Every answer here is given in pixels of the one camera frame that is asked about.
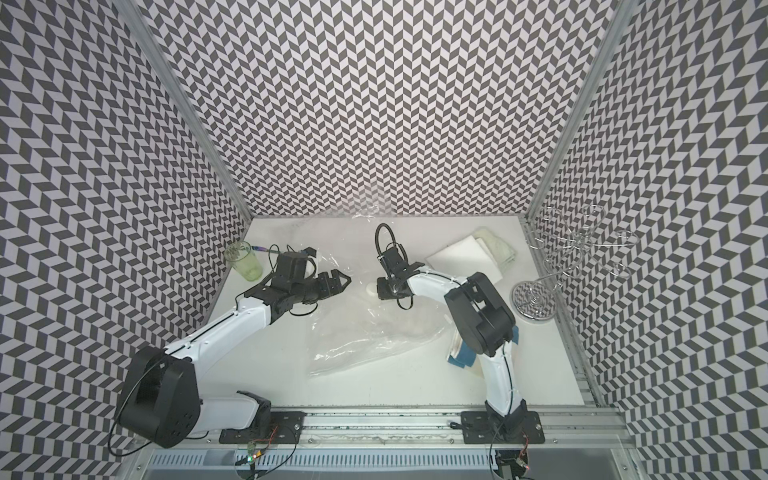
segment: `black cable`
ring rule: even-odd
[[[379,257],[382,256],[382,248],[379,246],[379,232],[382,231],[382,228],[386,228],[386,231],[389,232],[389,238],[392,239],[392,242],[390,243],[397,243],[395,241],[395,232],[392,231],[392,228],[386,223],[380,223],[379,226],[376,227],[376,235],[373,237],[373,242],[376,244],[376,253]]]
[[[173,355],[174,353],[178,352],[179,350],[181,350],[183,348],[184,348],[184,346],[180,346],[179,348],[175,349],[173,352],[169,353],[168,355]],[[118,427],[118,419],[121,417],[121,415],[123,415],[123,411],[125,410],[125,406],[128,404],[128,400],[134,394],[134,392],[136,391],[136,388],[138,388],[138,386],[141,384],[141,380],[143,380],[144,377],[149,374],[149,372],[154,370],[154,367],[160,365],[162,362],[163,362],[163,360],[160,359],[160,360],[156,361],[155,363],[153,363],[151,367],[149,367],[148,369],[144,370],[144,373],[141,374],[141,376],[139,377],[139,380],[134,384],[134,386],[131,389],[131,391],[128,392],[128,395],[125,396],[125,400],[123,401],[123,405],[118,410],[118,414],[114,417],[114,419],[112,419],[112,427],[109,428],[109,435],[107,436],[107,450],[114,457],[122,458],[122,457],[127,457],[129,455],[133,455],[134,453],[138,452],[142,448],[144,448],[147,445],[150,445],[152,443],[152,442],[147,441],[147,443],[143,444],[141,447],[133,449],[133,450],[131,450],[128,453],[115,453],[114,450],[112,449],[112,437],[114,436],[114,430]]]
[[[509,369],[509,362],[507,362],[507,357],[504,356],[504,349],[502,349],[502,355],[504,358],[504,364],[507,366],[507,376],[509,377],[509,388],[512,388],[512,373]],[[488,470],[491,471],[491,478],[495,479],[498,477],[496,473],[493,471],[493,458],[491,457],[493,453],[493,442],[496,441],[496,436],[498,435],[498,431],[502,429],[502,425],[504,425],[504,421],[509,416],[510,413],[512,413],[512,393],[513,391],[510,390],[509,392],[509,408],[507,409],[507,415],[504,416],[502,421],[498,424],[498,427],[496,427],[496,431],[493,434],[493,438],[491,439],[491,446],[488,448]]]
[[[442,277],[442,278],[444,278],[446,280],[452,281],[453,283],[455,283],[458,286],[461,286],[461,284],[459,282],[457,282],[456,280],[452,279],[450,276],[443,275],[442,273],[437,273],[437,272],[424,272],[424,273],[426,273],[427,275],[440,276],[440,277]]]
[[[296,447],[298,447],[298,446],[299,446],[299,438],[296,436],[296,434],[295,434],[295,433],[293,433],[293,430],[290,428],[290,426],[288,426],[288,432],[290,432],[290,434],[293,436],[293,442],[294,442],[294,443],[293,443],[293,451],[290,453],[290,455],[288,455],[288,458],[286,458],[285,460],[283,460],[283,461],[282,461],[282,463],[280,463],[280,464],[279,464],[277,467],[275,467],[275,468],[273,468],[273,469],[271,469],[271,470],[267,470],[266,472],[264,472],[264,474],[263,474],[263,475],[261,475],[261,474],[259,474],[259,475],[256,475],[256,478],[263,478],[263,477],[266,477],[266,476],[267,476],[267,475],[269,475],[270,473],[274,472],[274,471],[275,471],[275,470],[277,470],[278,468],[280,468],[280,467],[282,467],[283,465],[285,465],[286,463],[288,463],[288,461],[289,461],[289,460],[290,460],[290,459],[293,457],[293,454],[294,454],[294,453],[296,453]]]
[[[315,311],[317,310],[318,306],[320,306],[320,304],[319,303],[315,303],[315,308],[312,309],[311,312],[307,312],[307,313],[294,313],[292,310],[290,310],[288,313],[290,313],[293,316],[308,316],[308,315],[312,315],[313,313],[315,313]]]
[[[272,245],[270,245],[269,251],[266,252],[266,259],[270,261],[270,270],[274,272],[277,264],[276,263],[272,264],[272,252],[273,252],[272,247],[275,247],[275,250],[277,250],[277,255],[280,255],[280,245],[278,245],[277,243],[273,243]]]
[[[397,306],[399,306],[403,310],[410,310],[413,308],[413,295],[409,296],[408,298],[411,299],[411,304],[408,305],[408,308],[405,308],[403,305],[400,305],[400,299],[395,300],[397,302]]]
[[[216,328],[217,326],[219,326],[221,323],[224,323],[224,322],[226,322],[227,320],[229,320],[230,318],[232,318],[234,315],[235,315],[235,314],[234,314],[234,312],[230,313],[229,315],[225,316],[223,319],[221,319],[221,320],[219,320],[218,322],[216,322],[216,323],[214,323],[213,325],[211,325],[209,328],[207,328],[207,329],[203,330],[202,332],[200,332],[200,335],[198,335],[198,336],[194,337],[193,339],[190,339],[190,340],[188,340],[188,342],[194,342],[195,340],[199,339],[200,337],[202,337],[202,336],[203,336],[203,335],[205,335],[206,333],[208,333],[208,332],[210,332],[211,330],[215,329],[215,328]],[[171,352],[171,353],[168,353],[168,355],[173,355],[174,353],[176,353],[176,352],[178,352],[178,351],[179,351],[179,350],[174,350],[173,352]]]
[[[406,263],[408,263],[408,254],[406,253],[406,248],[400,243],[395,243],[395,245],[397,245],[397,247],[400,249],[400,253],[402,254],[402,259]]]
[[[207,437],[209,433],[210,433],[210,430],[208,430],[207,432],[205,432],[205,435],[203,435],[203,436],[201,436],[201,437],[186,437],[186,438],[185,438],[185,440],[202,440],[202,439],[204,439],[205,437]]]

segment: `metal vent grille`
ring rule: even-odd
[[[259,470],[277,467],[291,449],[267,451],[258,459]],[[245,456],[237,450],[235,459]],[[152,455],[149,469],[216,470],[233,469],[232,450],[162,450]],[[248,465],[237,467],[250,469]],[[298,449],[280,470],[313,472],[381,472],[396,470],[488,470],[488,453],[483,449]]]
[[[258,459],[257,466],[275,467],[288,458],[290,450],[268,452]],[[237,458],[243,458],[244,452],[238,452]],[[313,471],[367,471],[376,470],[486,470],[488,455],[482,450],[374,450],[369,449],[323,449],[310,452],[296,451],[293,457],[281,468]]]
[[[150,458],[150,468],[199,467],[205,464],[205,450],[180,450],[155,452]]]

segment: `black mounting plate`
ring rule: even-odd
[[[301,431],[304,428],[304,412],[272,412],[270,415],[270,431],[272,425],[277,425],[273,444],[293,445],[298,443],[301,438]],[[224,429],[219,435],[219,443],[224,445],[236,445],[248,443],[254,440],[251,429]]]
[[[464,443],[467,445],[488,444],[493,441],[495,428],[488,419],[487,412],[467,411],[462,412],[462,432],[464,434]],[[529,444],[544,443],[544,430],[541,428],[541,420],[538,413],[528,410],[520,428],[512,433],[500,432],[496,436],[494,443],[525,444],[523,432],[528,436]]]

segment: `green glass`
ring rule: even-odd
[[[261,263],[248,242],[230,243],[224,250],[224,259],[245,280],[255,282],[261,278],[263,269]]]

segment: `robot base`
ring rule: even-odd
[[[467,445],[491,442],[525,444],[525,437],[528,437],[528,443],[531,445],[545,441],[538,413],[528,411],[525,401],[506,418],[502,418],[488,403],[485,404],[485,412],[462,412],[462,433]]]
[[[298,444],[304,428],[304,412],[272,412],[267,401],[260,404],[259,412],[247,429],[224,429],[219,435],[220,444],[243,444],[251,440],[268,439],[274,428],[273,444]]]

